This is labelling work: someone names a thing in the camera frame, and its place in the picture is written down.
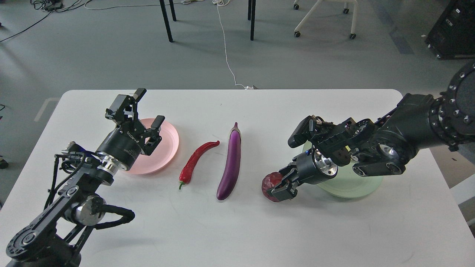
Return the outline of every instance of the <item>white chair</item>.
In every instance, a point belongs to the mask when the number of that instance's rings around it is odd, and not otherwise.
[[[297,25],[297,27],[294,30],[294,36],[299,37],[300,36],[300,29],[304,25],[304,23],[307,21],[307,19],[312,15],[312,13],[315,11],[315,9],[320,5],[323,1],[328,1],[328,2],[344,2],[345,7],[343,9],[343,14],[348,14],[350,11],[348,9],[348,3],[353,3],[353,20],[351,22],[351,32],[350,32],[350,39],[355,39],[356,34],[355,34],[355,28],[356,28],[356,17],[358,14],[358,2],[356,0],[317,0],[317,2],[314,4],[314,6],[310,9],[310,11],[305,15],[304,19]],[[294,9],[297,10],[299,9],[299,5],[297,4],[299,0],[295,0],[294,2]]]

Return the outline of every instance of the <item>purple eggplant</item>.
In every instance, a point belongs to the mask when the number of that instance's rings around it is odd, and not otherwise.
[[[229,134],[226,167],[224,168],[223,177],[216,193],[218,200],[225,200],[231,194],[238,181],[239,168],[241,166],[241,132],[237,126],[238,123],[234,123],[234,127]]]

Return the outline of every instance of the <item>black robotic arm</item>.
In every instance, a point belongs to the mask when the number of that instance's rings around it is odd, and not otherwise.
[[[95,191],[101,184],[112,185],[118,170],[129,170],[139,154],[150,155],[162,140],[160,125],[165,117],[157,116],[150,129],[138,119],[137,104],[145,93],[145,89],[139,88],[133,96],[118,95],[106,109],[105,117],[113,120],[116,128],[95,153],[71,142],[55,155],[53,185],[45,209],[9,242],[6,252],[12,260],[7,267],[77,267],[81,261],[79,252],[93,229],[110,228],[134,219],[133,211],[107,205]],[[69,175],[56,185],[59,159]],[[59,197],[53,200],[56,193]],[[99,223],[107,212],[122,217]],[[60,218],[76,224],[64,238],[56,234]],[[71,245],[78,234],[78,241]]]
[[[441,97],[406,94],[397,107],[373,123],[348,118],[340,124],[308,116],[288,140],[292,148],[307,141],[312,148],[279,170],[282,181],[266,192],[292,199],[303,183],[318,184],[337,175],[353,159],[359,176],[402,174],[420,149],[448,145],[457,151],[475,142],[475,61],[461,68]]]

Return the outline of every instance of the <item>plate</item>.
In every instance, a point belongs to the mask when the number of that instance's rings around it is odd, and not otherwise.
[[[307,151],[311,146],[310,142],[306,142],[302,151]],[[333,196],[346,199],[360,198],[373,193],[381,185],[383,177],[361,177],[353,172],[352,166],[355,163],[357,162],[352,160],[350,164],[338,167],[335,178],[321,182],[317,186]]]
[[[140,120],[145,128],[150,128],[155,118]],[[139,155],[132,168],[128,170],[131,174],[149,174],[165,167],[178,151],[178,132],[167,121],[161,124],[161,141],[150,156]]]

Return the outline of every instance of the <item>floor marking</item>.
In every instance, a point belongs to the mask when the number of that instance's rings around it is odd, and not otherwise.
[[[391,37],[392,42],[399,50],[400,54],[403,55],[410,55],[414,54],[409,43],[406,41],[406,38],[399,33],[398,27],[395,25],[394,21],[391,18],[391,15],[386,11],[383,5],[376,0],[369,0],[370,5],[373,7],[374,11],[376,12],[376,16],[381,21],[383,25],[388,26],[391,31],[389,32],[389,36]]]
[[[46,106],[48,106],[48,103],[51,102],[51,101],[54,101],[54,102],[58,102],[60,100],[60,97],[50,97],[50,98],[47,98],[43,105],[41,106],[41,108],[39,109],[38,111],[38,114],[36,114],[36,117],[35,119],[33,120],[34,122],[37,122],[39,121],[39,119],[41,118],[41,116],[43,115],[43,112],[45,111],[46,109]]]

